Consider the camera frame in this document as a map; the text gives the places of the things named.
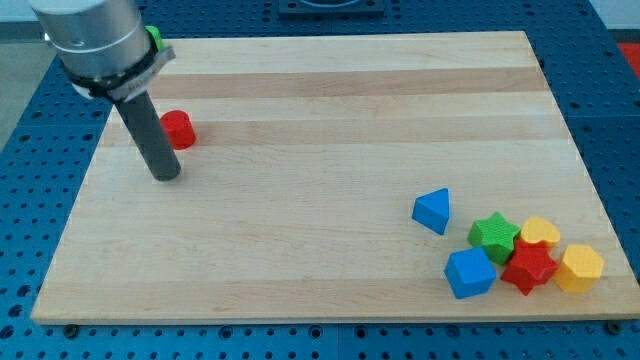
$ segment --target green star block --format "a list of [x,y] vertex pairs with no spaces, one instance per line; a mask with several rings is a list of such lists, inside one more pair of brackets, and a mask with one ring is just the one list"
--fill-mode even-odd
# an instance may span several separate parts
[[474,247],[483,247],[491,261],[504,265],[513,252],[513,239],[518,232],[518,226],[496,211],[488,219],[474,221],[467,240]]

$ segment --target black cylinder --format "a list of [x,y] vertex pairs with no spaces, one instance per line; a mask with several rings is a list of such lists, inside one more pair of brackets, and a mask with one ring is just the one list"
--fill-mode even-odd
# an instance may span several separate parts
[[145,91],[115,105],[153,177],[158,181],[168,181],[178,176],[180,163],[160,125],[149,94]]

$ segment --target red star block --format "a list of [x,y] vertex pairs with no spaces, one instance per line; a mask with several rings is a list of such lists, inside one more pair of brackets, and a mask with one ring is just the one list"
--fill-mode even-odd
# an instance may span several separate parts
[[546,247],[516,241],[514,255],[500,279],[516,285],[524,295],[529,295],[534,286],[546,283],[556,270],[558,264],[549,257]]

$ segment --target blue pegboard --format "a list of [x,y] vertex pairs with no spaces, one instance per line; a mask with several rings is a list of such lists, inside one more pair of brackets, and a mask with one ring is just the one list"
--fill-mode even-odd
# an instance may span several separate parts
[[[385,15],[278,19],[272,1],[139,1],[166,38],[524,30],[640,275],[640,84],[587,0],[387,0]],[[640,322],[60,327],[29,319],[111,106],[55,60],[0,155],[0,359],[611,359]]]

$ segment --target colorful blocks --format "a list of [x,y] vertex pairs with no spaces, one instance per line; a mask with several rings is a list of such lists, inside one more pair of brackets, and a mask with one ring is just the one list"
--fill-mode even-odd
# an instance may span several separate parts
[[449,189],[440,189],[417,198],[411,218],[444,235],[449,221]]
[[495,212],[488,219],[474,221],[467,239],[474,247],[484,248],[491,261],[504,265],[513,252],[513,239],[519,231],[518,226]]
[[457,299],[486,293],[497,277],[482,248],[451,254],[444,273]]
[[600,279],[604,259],[588,245],[569,245],[553,280],[565,292],[586,292]]
[[560,241],[560,231],[549,221],[532,216],[522,224],[518,238],[528,244],[543,243],[552,249]]
[[545,284],[558,269],[545,246],[532,246],[523,241],[515,242],[513,257],[509,260],[500,279],[518,287],[524,295]]

